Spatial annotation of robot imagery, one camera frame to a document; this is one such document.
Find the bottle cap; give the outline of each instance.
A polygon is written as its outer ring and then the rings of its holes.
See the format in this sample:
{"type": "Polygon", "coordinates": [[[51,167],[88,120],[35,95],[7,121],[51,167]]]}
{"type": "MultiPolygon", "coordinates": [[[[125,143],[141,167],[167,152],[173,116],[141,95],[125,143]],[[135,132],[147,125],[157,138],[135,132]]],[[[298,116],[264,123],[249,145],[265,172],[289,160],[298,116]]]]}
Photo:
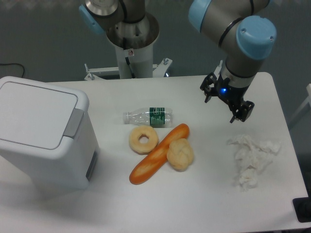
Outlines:
{"type": "Polygon", "coordinates": [[[126,125],[130,123],[130,119],[129,119],[129,114],[128,113],[123,113],[123,122],[126,125]]]}

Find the donut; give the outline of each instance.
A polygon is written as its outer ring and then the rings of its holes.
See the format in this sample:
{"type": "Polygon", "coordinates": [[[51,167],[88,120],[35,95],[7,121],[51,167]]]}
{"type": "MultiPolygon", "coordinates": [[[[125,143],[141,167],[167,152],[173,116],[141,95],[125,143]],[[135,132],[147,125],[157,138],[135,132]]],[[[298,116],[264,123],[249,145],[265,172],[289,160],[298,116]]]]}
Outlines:
{"type": "Polygon", "coordinates": [[[156,147],[158,141],[159,138],[156,131],[151,126],[146,125],[135,127],[131,131],[129,137],[130,147],[138,153],[147,153],[152,151],[156,147]],[[147,143],[141,143],[139,141],[142,136],[148,138],[147,143]]]}

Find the gray wall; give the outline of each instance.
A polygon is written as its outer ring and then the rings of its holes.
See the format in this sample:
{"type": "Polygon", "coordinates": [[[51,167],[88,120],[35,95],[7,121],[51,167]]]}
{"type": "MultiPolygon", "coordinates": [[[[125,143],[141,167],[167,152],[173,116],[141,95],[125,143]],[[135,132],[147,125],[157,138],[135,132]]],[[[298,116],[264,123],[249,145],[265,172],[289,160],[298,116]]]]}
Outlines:
{"type": "MultiPolygon", "coordinates": [[[[147,11],[160,24],[154,63],[173,59],[172,76],[213,71],[225,54],[188,22],[191,0],[146,0],[147,11]]],[[[80,0],[0,0],[0,63],[18,62],[25,77],[44,82],[78,81],[89,68],[117,66],[104,35],[92,34],[81,20],[80,0]]],[[[311,83],[311,1],[274,0],[259,15],[277,28],[277,41],[261,71],[275,81],[288,120],[307,97],[311,83]]],[[[0,67],[0,77],[21,75],[17,66],[0,67]]],[[[311,114],[291,131],[302,166],[311,166],[311,114]]]]}

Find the crumpled tissue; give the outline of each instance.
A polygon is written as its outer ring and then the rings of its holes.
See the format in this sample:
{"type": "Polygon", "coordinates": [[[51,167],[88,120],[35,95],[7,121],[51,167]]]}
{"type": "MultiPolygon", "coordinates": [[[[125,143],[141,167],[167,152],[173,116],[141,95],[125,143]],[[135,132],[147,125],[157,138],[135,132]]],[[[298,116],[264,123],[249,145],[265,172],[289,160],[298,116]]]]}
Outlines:
{"type": "Polygon", "coordinates": [[[243,191],[258,185],[258,176],[272,163],[281,148],[281,143],[255,142],[249,135],[237,135],[228,140],[228,145],[239,145],[235,160],[239,168],[238,184],[243,191]]]}

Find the black cable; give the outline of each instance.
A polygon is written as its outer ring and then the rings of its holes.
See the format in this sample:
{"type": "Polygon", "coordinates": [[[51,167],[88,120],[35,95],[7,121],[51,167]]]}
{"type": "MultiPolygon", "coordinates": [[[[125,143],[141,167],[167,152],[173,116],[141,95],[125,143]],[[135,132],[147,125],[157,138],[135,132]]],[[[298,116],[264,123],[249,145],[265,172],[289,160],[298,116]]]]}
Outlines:
{"type": "Polygon", "coordinates": [[[13,65],[20,66],[23,68],[23,73],[21,75],[21,78],[24,78],[25,67],[22,64],[20,64],[20,63],[0,63],[0,66],[13,66],[13,65]]]}
{"type": "Polygon", "coordinates": [[[241,20],[243,20],[242,17],[235,19],[234,21],[232,21],[230,23],[230,25],[225,29],[224,33],[222,34],[222,36],[219,39],[218,42],[218,47],[222,46],[223,40],[225,39],[225,36],[228,34],[228,32],[233,28],[234,25],[236,25],[238,22],[240,22],[241,20]]]}
{"type": "Polygon", "coordinates": [[[251,3],[251,16],[254,14],[254,10],[255,10],[255,8],[254,8],[254,1],[253,0],[249,0],[250,1],[250,3],[251,3]]]}
{"type": "Polygon", "coordinates": [[[126,6],[123,0],[119,0],[119,3],[121,4],[123,13],[124,13],[124,18],[127,18],[127,10],[126,10],[126,6]]]}
{"type": "MultiPolygon", "coordinates": [[[[126,47],[126,38],[124,37],[123,38],[123,50],[126,50],[125,47],[126,47]]],[[[132,70],[131,63],[130,63],[130,60],[128,59],[128,57],[125,57],[125,61],[126,61],[127,65],[128,65],[128,68],[130,69],[130,72],[131,72],[131,75],[132,75],[132,79],[135,79],[136,76],[135,76],[135,74],[134,74],[134,72],[132,70]]]]}

